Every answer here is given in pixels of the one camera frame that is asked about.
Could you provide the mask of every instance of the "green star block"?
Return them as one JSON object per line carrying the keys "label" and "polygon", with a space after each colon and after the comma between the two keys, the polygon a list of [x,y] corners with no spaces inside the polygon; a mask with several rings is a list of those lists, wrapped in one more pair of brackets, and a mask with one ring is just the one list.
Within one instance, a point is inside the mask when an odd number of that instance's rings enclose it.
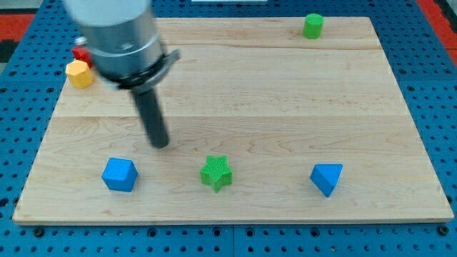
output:
{"label": "green star block", "polygon": [[201,182],[219,192],[223,186],[231,184],[231,168],[227,164],[227,156],[207,156],[206,165],[201,169]]}

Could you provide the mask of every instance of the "blue perforated panel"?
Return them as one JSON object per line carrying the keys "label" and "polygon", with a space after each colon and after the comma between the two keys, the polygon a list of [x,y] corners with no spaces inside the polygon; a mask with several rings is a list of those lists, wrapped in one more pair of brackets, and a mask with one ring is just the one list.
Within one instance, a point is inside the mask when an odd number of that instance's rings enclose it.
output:
{"label": "blue perforated panel", "polygon": [[[369,16],[453,210],[457,208],[457,70],[414,1],[270,0],[190,5],[157,16]],[[21,227],[11,221],[64,82],[78,32],[45,0],[0,77],[0,256],[456,256],[457,225]]]}

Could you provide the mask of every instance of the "yellow block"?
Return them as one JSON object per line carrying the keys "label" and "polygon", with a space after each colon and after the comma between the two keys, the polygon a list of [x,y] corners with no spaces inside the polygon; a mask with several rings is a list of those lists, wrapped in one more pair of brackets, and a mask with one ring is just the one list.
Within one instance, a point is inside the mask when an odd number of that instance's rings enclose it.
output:
{"label": "yellow block", "polygon": [[75,60],[67,64],[65,73],[71,84],[78,89],[85,89],[94,80],[89,65],[84,61]]}

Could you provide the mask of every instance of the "wood grain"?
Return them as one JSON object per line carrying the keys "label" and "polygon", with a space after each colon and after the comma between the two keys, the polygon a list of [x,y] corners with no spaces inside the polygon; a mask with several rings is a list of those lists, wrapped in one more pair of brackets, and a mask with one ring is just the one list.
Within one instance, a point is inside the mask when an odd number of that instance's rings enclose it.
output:
{"label": "wood grain", "polygon": [[[131,99],[66,84],[14,213],[22,225],[404,223],[453,218],[373,27],[326,18],[159,19],[182,59],[158,86],[171,135],[152,148]],[[200,183],[207,154],[233,184]],[[131,193],[100,179],[132,159]],[[330,198],[309,180],[342,163]]]}

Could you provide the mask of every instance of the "blue cube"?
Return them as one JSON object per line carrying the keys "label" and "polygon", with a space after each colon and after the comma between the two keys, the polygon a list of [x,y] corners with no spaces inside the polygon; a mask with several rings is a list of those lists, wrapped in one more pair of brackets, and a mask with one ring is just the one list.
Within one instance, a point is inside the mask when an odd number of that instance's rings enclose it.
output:
{"label": "blue cube", "polygon": [[137,176],[133,161],[110,158],[101,178],[110,190],[131,192]]}
{"label": "blue cube", "polygon": [[338,183],[342,169],[341,164],[316,164],[310,178],[329,197]]}

